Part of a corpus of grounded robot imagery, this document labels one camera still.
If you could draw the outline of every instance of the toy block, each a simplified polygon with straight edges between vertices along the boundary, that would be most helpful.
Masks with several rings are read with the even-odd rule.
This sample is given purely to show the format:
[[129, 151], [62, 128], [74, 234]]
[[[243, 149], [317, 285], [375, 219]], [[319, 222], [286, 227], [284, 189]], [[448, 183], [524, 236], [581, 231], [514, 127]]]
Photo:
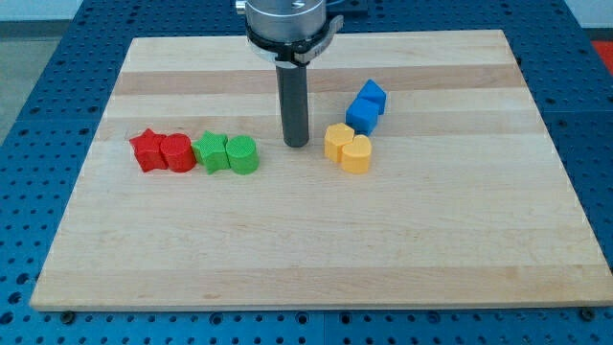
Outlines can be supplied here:
[[371, 101], [377, 104], [379, 106], [379, 115], [382, 115], [385, 111], [385, 101], [387, 99], [387, 95], [381, 86], [379, 86], [374, 80], [366, 81], [360, 92], [357, 93], [356, 98]]
[[226, 145], [228, 161], [232, 171], [239, 174], [254, 172], [260, 164], [256, 142], [247, 135], [239, 135]]
[[352, 143], [343, 147], [341, 168], [348, 173], [367, 173], [372, 152], [371, 140], [366, 135], [356, 135]]
[[192, 143], [195, 160], [202, 164], [207, 173], [211, 174], [218, 170], [230, 169], [226, 144], [228, 136], [225, 134], [214, 134], [205, 131], [200, 140]]
[[160, 143], [160, 151], [175, 173], [185, 173], [195, 166], [195, 156], [192, 150], [192, 141], [185, 134], [175, 133], [167, 136]]
[[364, 99], [355, 99], [347, 109], [345, 122], [356, 134], [370, 135], [376, 127], [379, 105]]
[[339, 163], [343, 146], [353, 141], [355, 131], [345, 124], [328, 126], [324, 137], [324, 155], [334, 163]]
[[143, 134], [130, 139], [134, 148], [134, 156], [144, 173], [153, 169], [167, 169], [168, 164], [160, 151], [160, 143], [166, 138], [165, 134], [156, 134], [147, 128]]

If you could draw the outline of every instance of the red block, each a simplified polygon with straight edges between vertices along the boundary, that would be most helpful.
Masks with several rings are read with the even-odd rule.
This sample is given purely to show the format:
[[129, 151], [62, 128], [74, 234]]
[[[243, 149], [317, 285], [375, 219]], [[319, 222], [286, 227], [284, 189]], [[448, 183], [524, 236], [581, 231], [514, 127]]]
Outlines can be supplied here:
[[134, 148], [134, 156], [143, 172], [168, 168], [160, 151], [160, 143], [164, 138], [166, 138], [165, 134], [156, 134], [147, 128], [143, 134], [130, 139], [130, 144]]
[[176, 173], [185, 173], [195, 166], [192, 141], [185, 134], [172, 134], [162, 140], [160, 151], [169, 164], [169, 169]]
[[592, 44], [604, 61], [606, 68], [609, 69], [609, 73], [613, 75], [613, 42], [594, 41]]

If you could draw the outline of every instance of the wooden cutting board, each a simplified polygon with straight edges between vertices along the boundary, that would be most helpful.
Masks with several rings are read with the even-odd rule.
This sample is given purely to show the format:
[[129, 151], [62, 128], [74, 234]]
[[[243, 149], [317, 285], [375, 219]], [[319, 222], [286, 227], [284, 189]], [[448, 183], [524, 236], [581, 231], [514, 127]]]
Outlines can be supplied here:
[[[311, 136], [282, 140], [245, 37], [132, 42], [32, 305], [42, 311], [607, 305], [613, 278], [500, 31], [340, 34], [309, 66]], [[373, 78], [371, 171], [323, 154]], [[151, 127], [256, 138], [250, 175], [142, 173]]]

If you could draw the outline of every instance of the blue block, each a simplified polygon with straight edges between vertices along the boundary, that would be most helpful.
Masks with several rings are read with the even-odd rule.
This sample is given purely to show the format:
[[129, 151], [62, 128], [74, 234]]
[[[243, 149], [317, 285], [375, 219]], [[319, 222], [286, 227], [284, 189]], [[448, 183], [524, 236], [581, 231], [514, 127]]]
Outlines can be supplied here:
[[376, 103], [379, 106], [379, 115], [383, 114], [385, 111], [385, 100], [387, 99], [387, 95], [381, 86], [379, 86], [374, 80], [366, 81], [360, 92], [358, 92], [357, 98]]
[[379, 105], [364, 99], [355, 99], [347, 109], [345, 122], [355, 134], [371, 135], [379, 116]]

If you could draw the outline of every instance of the blue table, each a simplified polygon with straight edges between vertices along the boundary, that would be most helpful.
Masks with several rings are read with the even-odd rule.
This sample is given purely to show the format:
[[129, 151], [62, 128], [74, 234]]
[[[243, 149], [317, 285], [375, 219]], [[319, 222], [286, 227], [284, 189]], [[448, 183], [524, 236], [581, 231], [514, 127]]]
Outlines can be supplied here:
[[[229, 1], [83, 2], [0, 149], [0, 343], [613, 343], [613, 308], [77, 313], [69, 323], [28, 307], [131, 39], [243, 27]], [[504, 30], [612, 265], [613, 78], [561, 0], [369, 0], [344, 32], [464, 29]]]

